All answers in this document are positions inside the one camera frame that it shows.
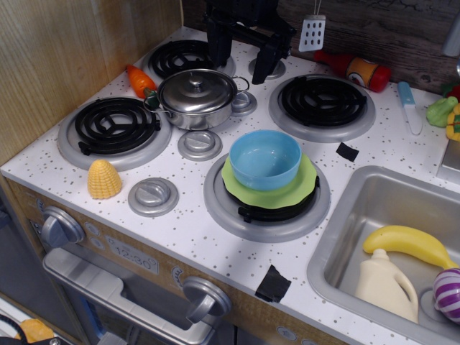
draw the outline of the white speckled countertop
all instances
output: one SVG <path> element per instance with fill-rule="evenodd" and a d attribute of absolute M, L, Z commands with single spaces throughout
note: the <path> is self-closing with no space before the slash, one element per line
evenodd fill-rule
<path fill-rule="evenodd" d="M 206 34 L 182 28 L 165 41 L 180 39 L 206 40 Z M 236 75 L 252 79 L 247 66 L 257 53 L 255 47 L 234 42 L 232 56 L 237 62 Z M 258 100 L 258 109 L 253 114 L 231 117 L 213 129 L 224 144 L 221 154 L 213 160 L 192 162 L 182 158 L 177 143 L 185 131 L 174 128 L 169 145 L 159 157 L 141 167 L 120 173 L 123 188 L 118 195 L 108 200 L 93 200 L 86 189 L 87 171 L 72 166 L 59 153 L 56 145 L 59 125 L 56 125 L 3 165 L 1 172 L 7 178 L 251 295 L 255 293 L 269 266 L 274 265 L 281 275 L 292 281 L 286 296 L 275 307 L 351 344 L 416 344 L 405 336 L 326 302 L 309 285 L 306 274 L 308 261 L 328 219 L 351 174 L 359 167 L 383 166 L 460 192 L 459 185 L 436 177 L 448 142 L 444 129 L 432 127 L 425 120 L 422 133 L 416 137 L 411 135 L 395 84 L 389 84 L 382 93 L 369 91 L 375 103 L 377 118 L 367 133 L 346 142 L 348 146 L 359 150 L 355 162 L 345 160 L 336 153 L 338 143 L 321 144 L 298 139 L 303 152 L 321 169 L 331 189 L 331 207 L 326 219 L 311 233 L 285 243 L 247 241 L 218 226 L 204 206 L 203 182 L 206 173 L 218 158 L 228 153 L 231 143 L 242 134 L 256 129 L 280 130 L 268 113 L 271 91 L 279 83 L 297 75 L 328 73 L 326 66 L 307 60 L 289 57 L 284 62 L 287 72 L 283 77 L 266 80 L 259 86 L 251 85 L 249 91 Z M 419 90 L 413 90 L 413 95 L 421 114 L 439 98 Z M 89 101 L 107 96 L 134 96 L 126 73 L 113 80 Z M 145 218 L 129 209 L 127 198 L 133 185 L 152 177 L 166 178 L 173 182 L 179 190 L 180 200 L 172 212 L 157 218 Z"/>

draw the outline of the toy knife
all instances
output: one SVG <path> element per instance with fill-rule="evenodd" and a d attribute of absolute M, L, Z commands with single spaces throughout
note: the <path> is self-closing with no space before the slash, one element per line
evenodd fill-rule
<path fill-rule="evenodd" d="M 401 104 L 404 108 L 410 131 L 414 135 L 419 135 L 422 132 L 423 119 L 422 116 L 417 112 L 409 84 L 405 81 L 399 82 L 397 84 L 397 91 L 400 94 Z"/>

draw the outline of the stainless steel sink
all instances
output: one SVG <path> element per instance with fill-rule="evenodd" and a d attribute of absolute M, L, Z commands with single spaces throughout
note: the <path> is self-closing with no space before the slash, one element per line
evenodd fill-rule
<path fill-rule="evenodd" d="M 359 264 L 371 256 L 367 236 L 385 225 L 403 225 L 440 240 L 460 262 L 460 195 L 383 167 L 363 167 L 351 177 L 308 264 L 308 281 L 331 303 L 422 344 L 458 344 L 460 326 L 433 307 L 432 284 L 442 270 L 403 253 L 391 261 L 410 279 L 419 297 L 419 323 L 354 297 Z"/>

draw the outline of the knife handle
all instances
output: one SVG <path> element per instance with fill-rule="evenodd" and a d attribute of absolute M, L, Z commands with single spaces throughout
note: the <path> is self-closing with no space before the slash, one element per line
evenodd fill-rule
<path fill-rule="evenodd" d="M 400 81 L 397 84 L 397 91 L 400 94 L 401 104 L 402 106 L 415 106 L 415 101 L 412 96 L 412 91 L 410 90 L 410 86 L 405 81 Z"/>

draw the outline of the green plate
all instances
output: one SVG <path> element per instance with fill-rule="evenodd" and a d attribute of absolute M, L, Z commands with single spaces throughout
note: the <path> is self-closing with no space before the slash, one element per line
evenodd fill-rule
<path fill-rule="evenodd" d="M 221 174 L 225 188 L 242 203 L 270 210 L 297 205 L 313 191 L 316 181 L 316 169 L 304 154 L 294 179 L 284 187 L 275 190 L 254 190 L 242 185 L 234 177 L 228 157 Z"/>

